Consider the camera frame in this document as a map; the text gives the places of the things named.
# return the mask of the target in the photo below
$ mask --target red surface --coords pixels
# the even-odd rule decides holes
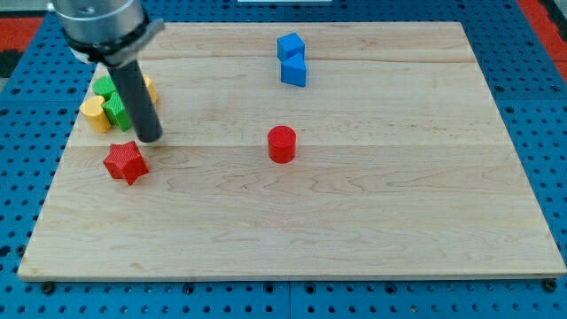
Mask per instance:
[[[268,132],[268,155],[276,163],[293,160],[296,152],[295,131],[286,126],[276,126]]]
[[[559,36],[559,29],[549,18],[548,10],[538,0],[517,0],[517,3],[563,79],[567,81],[567,43]]]
[[[0,51],[25,51],[43,18],[0,18]]]
[[[134,141],[126,144],[111,144],[110,154],[105,158],[104,163],[110,176],[115,179],[125,179],[128,185],[133,184],[139,176],[149,173]]]

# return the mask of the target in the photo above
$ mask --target blue pegboard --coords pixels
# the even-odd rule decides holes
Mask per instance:
[[[567,257],[567,87],[512,0],[236,6],[144,0],[166,21],[461,21],[555,241]],[[15,272],[94,66],[48,14],[0,95],[0,317],[567,316],[567,281],[24,283]]]

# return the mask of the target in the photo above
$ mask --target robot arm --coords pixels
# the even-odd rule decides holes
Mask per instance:
[[[153,142],[162,128],[137,53],[164,28],[153,22],[139,0],[52,0],[73,54],[84,63],[108,68],[140,141]]]

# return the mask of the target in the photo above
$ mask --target green block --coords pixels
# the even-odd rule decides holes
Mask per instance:
[[[92,90],[95,91],[96,95],[102,96],[108,101],[111,95],[116,92],[116,87],[114,86],[113,79],[107,75],[98,78],[92,85]]]
[[[124,108],[124,104],[118,93],[114,92],[103,105],[103,109],[105,110],[106,117],[113,125],[118,125],[122,132],[127,131],[129,128],[132,127],[132,122],[126,113],[126,109]]]

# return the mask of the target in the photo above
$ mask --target yellow block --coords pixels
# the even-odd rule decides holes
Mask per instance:
[[[153,81],[150,77],[144,74],[144,82],[145,87],[148,89],[148,93],[150,93],[151,102],[156,104],[158,103],[158,91],[156,91],[156,86],[153,84]]]
[[[96,132],[105,133],[111,127],[110,121],[106,117],[103,104],[105,98],[101,96],[91,97],[81,104],[81,113],[87,119],[89,125]]]

